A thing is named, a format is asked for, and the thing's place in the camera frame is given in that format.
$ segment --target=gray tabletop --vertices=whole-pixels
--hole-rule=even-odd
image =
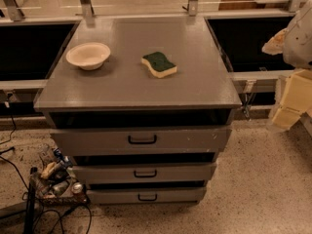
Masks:
[[[93,71],[73,66],[66,52],[86,42],[104,43],[111,56]],[[177,66],[163,79],[141,57],[160,51]],[[148,107],[238,107],[236,90],[202,17],[96,19],[79,24],[46,87],[38,111]]]

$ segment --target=top drawer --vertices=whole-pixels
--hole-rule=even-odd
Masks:
[[[231,130],[196,129],[79,129],[53,130],[51,136],[64,155],[116,155],[206,152],[222,150]]]

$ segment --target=gray drawer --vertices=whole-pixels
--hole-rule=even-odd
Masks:
[[[222,150],[229,127],[196,129],[52,130],[51,136],[67,156]]]
[[[88,190],[92,204],[146,204],[169,202],[198,203],[206,194],[206,187],[140,190]]]
[[[216,164],[144,164],[129,166],[75,166],[79,181],[90,184],[210,180]]]

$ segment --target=sponge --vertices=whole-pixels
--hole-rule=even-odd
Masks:
[[[143,56],[141,62],[145,64],[149,71],[157,78],[163,78],[177,72],[177,67],[169,62],[166,56],[161,52]]]

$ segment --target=bottom drawer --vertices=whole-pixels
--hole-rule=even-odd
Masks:
[[[198,203],[205,194],[206,187],[87,191],[92,204]]]

